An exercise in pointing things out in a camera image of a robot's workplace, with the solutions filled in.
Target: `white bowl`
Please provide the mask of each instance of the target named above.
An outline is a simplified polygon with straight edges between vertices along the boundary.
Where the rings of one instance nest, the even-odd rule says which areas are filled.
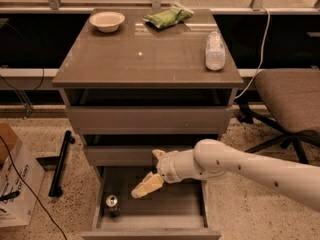
[[[124,15],[118,12],[100,12],[92,15],[89,22],[101,32],[110,33],[118,30],[124,19]]]

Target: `drawer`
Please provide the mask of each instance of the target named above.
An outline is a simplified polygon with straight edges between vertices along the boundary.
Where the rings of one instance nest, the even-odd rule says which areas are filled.
[[[91,239],[192,239],[215,240],[221,234],[208,223],[206,182],[184,181],[168,184],[141,199],[131,197],[132,189],[151,171],[151,167],[105,167]],[[106,197],[116,195],[120,213],[112,217]]]
[[[217,139],[214,134],[197,135],[84,135],[84,153],[93,166],[156,165],[152,150],[187,150],[202,139]]]
[[[70,107],[77,134],[223,134],[231,107]]]

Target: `brown tabletop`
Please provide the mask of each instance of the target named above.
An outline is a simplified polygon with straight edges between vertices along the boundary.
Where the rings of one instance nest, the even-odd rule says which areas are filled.
[[[63,88],[230,88],[242,79],[226,49],[219,71],[205,66],[208,34],[217,28],[209,10],[194,10],[192,18],[157,30],[142,17],[159,10],[112,9],[126,19],[118,31],[101,33],[84,25],[53,80]]]

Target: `speckled floor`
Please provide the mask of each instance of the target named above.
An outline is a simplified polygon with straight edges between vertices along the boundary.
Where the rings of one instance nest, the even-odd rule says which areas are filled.
[[[64,133],[71,126],[66,118],[6,119],[35,157],[59,154]],[[232,119],[222,141],[245,150],[277,134],[260,123],[240,124]],[[77,135],[70,146],[62,181],[64,194],[48,197],[53,171],[48,171],[39,197],[68,239],[82,239],[81,232],[90,231],[99,182],[88,165]],[[305,145],[313,165],[320,165],[320,150]],[[261,153],[297,160],[291,147],[272,147]],[[320,239],[320,213],[262,187],[251,180],[231,174],[226,179],[210,180],[209,213],[211,223],[222,232],[221,239]],[[63,239],[37,204],[28,226],[0,228],[1,240]]]

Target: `black panel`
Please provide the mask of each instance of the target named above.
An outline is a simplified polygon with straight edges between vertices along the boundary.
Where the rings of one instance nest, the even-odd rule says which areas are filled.
[[[0,66],[59,68],[89,14],[0,15]]]
[[[214,15],[238,68],[257,68],[266,15]],[[320,15],[272,15],[262,68],[320,66]]]

